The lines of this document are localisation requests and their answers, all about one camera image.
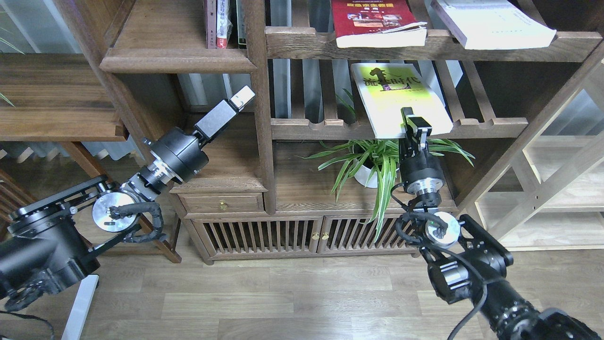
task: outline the book cover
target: book cover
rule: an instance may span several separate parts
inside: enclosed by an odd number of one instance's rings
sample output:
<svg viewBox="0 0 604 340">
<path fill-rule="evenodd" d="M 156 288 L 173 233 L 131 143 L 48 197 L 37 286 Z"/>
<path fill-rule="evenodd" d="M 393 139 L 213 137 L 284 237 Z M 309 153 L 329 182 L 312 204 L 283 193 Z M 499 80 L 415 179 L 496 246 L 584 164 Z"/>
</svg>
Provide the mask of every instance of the book cover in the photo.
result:
<svg viewBox="0 0 604 340">
<path fill-rule="evenodd" d="M 548 47 L 556 35 L 506 0 L 432 0 L 431 7 L 467 50 Z"/>
<path fill-rule="evenodd" d="M 216 48 L 226 48 L 228 45 L 228 37 L 231 34 L 231 21 L 229 16 L 231 13 L 229 0 L 218 0 L 218 8 L 216 13 Z"/>
<path fill-rule="evenodd" d="M 245 15 L 243 13 L 243 4 L 241 1 L 242 0 L 236 0 L 235 3 L 237 6 L 237 42 L 239 43 L 239 48 L 245 48 Z"/>
<path fill-rule="evenodd" d="M 405 0 L 332 0 L 332 12 L 339 48 L 425 45 L 426 23 Z"/>
<path fill-rule="evenodd" d="M 204 0 L 205 40 L 208 49 L 216 48 L 216 0 Z"/>
<path fill-rule="evenodd" d="M 453 123 L 445 106 L 413 65 L 357 63 L 351 68 L 377 139 L 404 136 L 400 109 L 406 106 L 432 125 L 432 136 L 451 132 Z"/>
</svg>

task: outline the silver motor flange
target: silver motor flange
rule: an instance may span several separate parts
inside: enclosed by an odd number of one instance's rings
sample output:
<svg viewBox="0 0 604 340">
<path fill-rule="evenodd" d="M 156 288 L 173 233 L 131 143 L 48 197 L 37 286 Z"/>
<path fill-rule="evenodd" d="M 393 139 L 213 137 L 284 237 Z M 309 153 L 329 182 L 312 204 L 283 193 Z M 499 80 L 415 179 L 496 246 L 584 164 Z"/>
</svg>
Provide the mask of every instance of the silver motor flange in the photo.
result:
<svg viewBox="0 0 604 340">
<path fill-rule="evenodd" d="M 443 187 L 443 181 L 439 178 L 422 178 L 407 186 L 406 191 L 411 195 L 423 195 L 429 192 L 438 192 Z"/>
<path fill-rule="evenodd" d="M 449 248 L 457 242 L 461 234 L 461 226 L 457 219 L 448 212 L 438 211 L 434 215 L 447 223 L 447 229 L 442 230 L 436 223 L 428 221 L 425 228 L 426 237 L 438 247 Z"/>
<path fill-rule="evenodd" d="M 122 191 L 110 191 L 103 194 L 94 202 L 92 207 L 92 219 L 97 226 L 108 232 L 121 232 L 136 223 L 138 216 L 130 215 L 114 220 L 111 218 L 109 207 L 124 206 L 137 203 L 139 200 Z"/>
</svg>

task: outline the cable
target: cable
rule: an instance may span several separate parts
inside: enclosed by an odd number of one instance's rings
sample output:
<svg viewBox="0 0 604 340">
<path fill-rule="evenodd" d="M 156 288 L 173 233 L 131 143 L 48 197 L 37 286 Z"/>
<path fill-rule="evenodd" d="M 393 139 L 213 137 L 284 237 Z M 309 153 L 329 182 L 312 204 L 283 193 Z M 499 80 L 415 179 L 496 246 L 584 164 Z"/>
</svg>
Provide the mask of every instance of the cable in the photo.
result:
<svg viewBox="0 0 604 340">
<path fill-rule="evenodd" d="M 399 203 L 400 207 L 403 208 L 403 210 L 409 211 L 409 207 L 407 206 L 407 204 L 401 202 L 400 199 L 394 196 L 394 190 L 400 188 L 401 186 L 403 186 L 403 183 L 398 183 L 397 185 L 393 186 L 392 189 L 390 189 L 390 197 L 392 197 L 392 199 L 395 200 L 396 203 Z"/>
<path fill-rule="evenodd" d="M 30 319 L 30 320 L 42 321 L 42 322 L 44 322 L 48 326 L 48 328 L 50 328 L 50 340 L 54 340 L 54 327 L 53 327 L 53 325 L 50 324 L 50 322 L 48 322 L 48 320 L 39 318 L 39 317 L 37 317 L 35 315 L 18 314 L 18 313 L 13 313 L 13 312 L 6 312 L 4 310 L 0 310 L 0 313 L 1 314 L 13 315 L 13 316 L 16 316 L 16 317 L 22 318 L 22 319 Z"/>
<path fill-rule="evenodd" d="M 479 280 L 479 282 L 482 284 L 482 286 L 481 286 L 482 295 L 480 297 L 480 300 L 478 301 L 478 303 L 476 303 L 476 305 L 474 305 L 474 308 L 466 316 L 464 316 L 463 319 L 461 319 L 461 321 L 453 328 L 453 330 L 447 337 L 447 340 L 453 340 L 453 338 L 457 335 L 457 333 L 461 330 L 461 328 L 463 328 L 463 326 L 465 326 L 466 323 L 470 319 L 472 319 L 474 317 L 474 315 L 476 315 L 476 313 L 478 313 L 478 311 L 483 307 L 484 302 L 487 300 L 488 291 L 487 291 L 486 281 L 483 278 L 483 276 L 480 275 L 480 272 L 478 271 L 478 269 L 476 269 L 465 258 L 459 256 L 458 254 L 456 254 L 448 249 L 441 248 L 441 247 L 435 246 L 430 243 L 422 242 L 420 238 L 412 237 L 411 235 L 405 234 L 402 229 L 402 221 L 403 221 L 403 215 L 401 215 L 397 219 L 397 221 L 394 224 L 394 228 L 395 228 L 398 236 L 401 237 L 403 240 L 405 240 L 405 242 L 407 242 L 411 246 L 417 246 L 419 248 L 424 247 L 424 248 L 436 250 L 436 251 L 443 252 L 443 253 L 450 255 L 457 261 L 461 262 L 467 269 L 469 269 L 476 276 L 476 278 Z"/>
</svg>

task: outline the robotic arm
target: robotic arm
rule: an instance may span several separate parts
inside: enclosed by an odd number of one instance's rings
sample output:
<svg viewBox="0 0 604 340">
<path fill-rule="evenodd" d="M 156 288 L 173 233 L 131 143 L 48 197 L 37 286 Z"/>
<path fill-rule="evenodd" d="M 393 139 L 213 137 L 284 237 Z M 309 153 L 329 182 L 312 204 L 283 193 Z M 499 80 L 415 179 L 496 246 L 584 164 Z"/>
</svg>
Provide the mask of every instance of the robotic arm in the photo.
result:
<svg viewBox="0 0 604 340">
<path fill-rule="evenodd" d="M 6 310 L 21 310 L 44 293 L 58 294 L 83 280 L 99 268 L 97 257 L 119 242 L 165 239 L 155 198 L 169 181 L 187 182 L 208 163 L 202 148 L 253 97 L 244 87 L 201 118 L 192 134 L 173 128 L 156 142 L 146 140 L 155 161 L 121 186 L 99 176 L 12 213 L 8 230 L 13 237 L 0 244 L 0 299 L 9 297 Z M 85 244 L 72 219 L 90 205 L 97 226 L 117 233 L 94 248 Z M 152 214 L 153 231 L 135 236 L 143 212 Z"/>
<path fill-rule="evenodd" d="M 416 197 L 408 204 L 393 198 L 406 210 L 395 223 L 398 235 L 417 247 L 428 263 L 428 276 L 436 295 L 449 304 L 471 299 L 474 309 L 453 329 L 452 339 L 463 324 L 480 311 L 500 340 L 600 339 L 584 323 L 559 309 L 537 311 L 505 280 L 512 254 L 470 216 L 457 220 L 438 211 L 439 189 L 444 176 L 426 138 L 430 125 L 403 108 L 406 136 L 399 139 L 400 175 L 405 191 Z M 462 228 L 469 234 L 462 235 Z M 458 243 L 462 253 L 449 250 Z"/>
</svg>

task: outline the wooden floor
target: wooden floor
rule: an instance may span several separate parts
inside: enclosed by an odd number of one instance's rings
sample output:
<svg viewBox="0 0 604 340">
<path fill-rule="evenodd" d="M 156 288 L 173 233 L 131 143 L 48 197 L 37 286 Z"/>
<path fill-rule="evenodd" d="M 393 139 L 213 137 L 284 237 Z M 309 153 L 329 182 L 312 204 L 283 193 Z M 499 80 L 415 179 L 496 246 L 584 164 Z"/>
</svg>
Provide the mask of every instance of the wooden floor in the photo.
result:
<svg viewBox="0 0 604 340">
<path fill-rule="evenodd" d="M 41 161 L 40 168 L 50 163 Z M 78 169 L 67 167 L 70 177 Z M 34 194 L 43 176 L 29 178 Z M 47 187 L 56 181 L 44 179 Z M 80 230 L 94 229 L 86 217 Z M 217 261 L 206 266 L 181 234 L 182 264 L 161 255 L 103 256 L 82 339 L 446 339 L 471 309 L 448 306 L 408 255 Z M 604 334 L 604 250 L 515 253 L 509 281 L 537 308 L 558 307 Z M 77 286 L 44 296 L 25 313 L 63 332 Z M 36 321 L 0 315 L 0 334 L 48 339 Z M 456 339 L 496 339 L 478 315 Z"/>
</svg>

